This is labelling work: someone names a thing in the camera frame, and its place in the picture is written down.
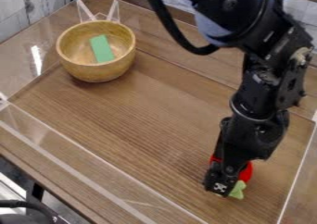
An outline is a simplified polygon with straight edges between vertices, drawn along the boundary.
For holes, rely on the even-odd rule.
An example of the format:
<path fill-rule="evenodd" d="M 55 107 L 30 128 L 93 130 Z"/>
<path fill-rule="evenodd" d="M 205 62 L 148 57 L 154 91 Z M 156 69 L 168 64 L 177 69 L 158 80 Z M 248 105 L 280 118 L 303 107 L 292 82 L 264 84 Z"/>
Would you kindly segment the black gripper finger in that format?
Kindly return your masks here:
<path fill-rule="evenodd" d="M 234 190 L 237 182 L 237 176 L 228 176 L 220 167 L 209 167 L 204 178 L 204 187 L 208 192 L 228 197 Z"/>

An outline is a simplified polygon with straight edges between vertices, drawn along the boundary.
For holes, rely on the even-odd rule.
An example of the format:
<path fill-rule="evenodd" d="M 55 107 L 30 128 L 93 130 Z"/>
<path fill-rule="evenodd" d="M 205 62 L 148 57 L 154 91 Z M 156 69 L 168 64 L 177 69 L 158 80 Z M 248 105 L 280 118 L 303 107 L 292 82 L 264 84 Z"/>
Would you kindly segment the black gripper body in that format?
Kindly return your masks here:
<path fill-rule="evenodd" d="M 267 160 L 281 143 L 291 125 L 288 110 L 277 111 L 268 119 L 255 121 L 238 114 L 224 118 L 214 156 L 221 171 L 237 176 L 252 160 Z"/>

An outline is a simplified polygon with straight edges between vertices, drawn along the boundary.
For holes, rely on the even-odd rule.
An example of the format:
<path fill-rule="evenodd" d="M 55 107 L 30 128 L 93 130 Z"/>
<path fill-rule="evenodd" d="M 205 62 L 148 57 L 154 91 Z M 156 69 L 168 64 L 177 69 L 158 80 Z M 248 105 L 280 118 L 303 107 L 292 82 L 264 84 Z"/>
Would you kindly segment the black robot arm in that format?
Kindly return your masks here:
<path fill-rule="evenodd" d="M 305 96 L 312 37 L 284 10 L 284 0 L 190 0 L 209 49 L 244 52 L 242 84 L 210 158 L 205 189 L 228 197 L 255 160 L 268 159 Z"/>

